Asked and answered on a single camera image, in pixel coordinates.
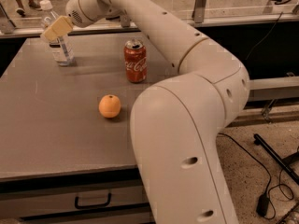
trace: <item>orange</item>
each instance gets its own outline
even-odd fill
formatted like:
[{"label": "orange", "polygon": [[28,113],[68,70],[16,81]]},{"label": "orange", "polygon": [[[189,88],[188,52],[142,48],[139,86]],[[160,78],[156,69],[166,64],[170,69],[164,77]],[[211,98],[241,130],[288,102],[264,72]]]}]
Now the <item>orange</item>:
[{"label": "orange", "polygon": [[118,96],[113,94],[105,95],[99,104],[99,111],[105,118],[114,118],[121,111],[121,101]]}]

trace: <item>shoe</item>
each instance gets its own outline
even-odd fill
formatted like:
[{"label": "shoe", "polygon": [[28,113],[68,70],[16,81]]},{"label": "shoe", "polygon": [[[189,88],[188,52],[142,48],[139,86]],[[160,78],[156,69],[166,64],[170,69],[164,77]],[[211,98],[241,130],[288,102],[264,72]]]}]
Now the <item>shoe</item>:
[{"label": "shoe", "polygon": [[21,7],[18,7],[18,8],[16,9],[16,12],[17,12],[20,16],[22,16],[22,17],[25,16],[25,11],[24,11],[24,9],[21,8]]},{"label": "shoe", "polygon": [[41,7],[39,4],[36,4],[35,2],[29,4],[29,8],[34,9],[36,11],[41,11]]}]

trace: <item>drawer handle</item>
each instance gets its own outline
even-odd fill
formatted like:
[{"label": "drawer handle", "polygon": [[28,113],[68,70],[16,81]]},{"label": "drawer handle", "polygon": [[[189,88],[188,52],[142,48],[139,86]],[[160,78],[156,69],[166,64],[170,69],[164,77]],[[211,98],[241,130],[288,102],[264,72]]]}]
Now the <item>drawer handle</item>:
[{"label": "drawer handle", "polygon": [[111,196],[112,196],[112,194],[109,193],[108,196],[107,196],[107,201],[106,201],[105,203],[102,203],[102,204],[96,204],[96,205],[79,205],[79,204],[78,204],[78,197],[76,197],[76,198],[75,198],[75,207],[76,207],[78,210],[106,207],[106,206],[108,206],[108,205],[110,204],[110,202],[111,202]]}]

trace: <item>drawer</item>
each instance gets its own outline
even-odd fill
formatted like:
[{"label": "drawer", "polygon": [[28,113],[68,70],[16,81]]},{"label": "drawer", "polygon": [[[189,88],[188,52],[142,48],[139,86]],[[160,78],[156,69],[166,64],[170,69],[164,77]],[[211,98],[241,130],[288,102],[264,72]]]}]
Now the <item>drawer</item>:
[{"label": "drawer", "polygon": [[64,224],[146,224],[153,223],[151,213],[66,221]]},{"label": "drawer", "polygon": [[143,186],[100,189],[0,201],[0,218],[31,217],[147,203]]}]

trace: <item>glass wall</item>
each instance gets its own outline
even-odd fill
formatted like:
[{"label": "glass wall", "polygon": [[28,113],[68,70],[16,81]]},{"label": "glass wall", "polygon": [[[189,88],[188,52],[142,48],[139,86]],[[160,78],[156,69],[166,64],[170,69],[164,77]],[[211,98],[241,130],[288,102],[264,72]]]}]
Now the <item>glass wall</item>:
[{"label": "glass wall", "polygon": [[[25,16],[21,17],[16,9],[18,5],[15,0],[0,0],[2,6],[6,10],[8,16],[14,21],[18,28],[39,28],[41,12],[33,10],[28,6],[28,0],[22,0]],[[65,15],[65,5],[68,0],[50,0],[55,7],[55,10]],[[185,20],[192,21],[192,13],[194,10],[195,0],[152,0],[156,4],[172,12],[177,17]],[[291,0],[286,4],[277,5],[275,1],[271,0],[206,0],[205,7],[205,21],[213,19],[233,19],[237,17],[246,17],[250,21],[252,16],[264,16],[280,14],[291,14],[294,18],[293,9],[295,8],[298,0]],[[100,20],[97,24],[113,27],[118,26],[118,20],[107,21]]]}]

